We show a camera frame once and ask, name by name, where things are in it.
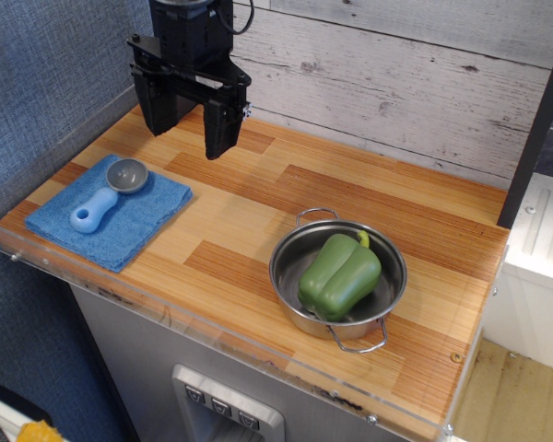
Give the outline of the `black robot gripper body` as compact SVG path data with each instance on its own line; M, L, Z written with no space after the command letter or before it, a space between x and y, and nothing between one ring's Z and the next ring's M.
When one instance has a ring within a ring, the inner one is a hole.
M151 1L152 37L133 34L127 44L133 68L165 76L179 96L206 104L218 101L250 115L246 98L251 78L230 59L233 38L246 32L234 28L231 1Z

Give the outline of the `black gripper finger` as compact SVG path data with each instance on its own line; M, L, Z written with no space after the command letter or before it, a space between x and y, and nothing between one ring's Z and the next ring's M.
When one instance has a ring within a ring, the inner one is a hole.
M217 159L237 144L241 122L238 108L218 101L209 101L204 105L207 159Z
M195 101L174 92L165 76L153 76L133 68L132 77L146 126L155 136L168 132L197 106Z

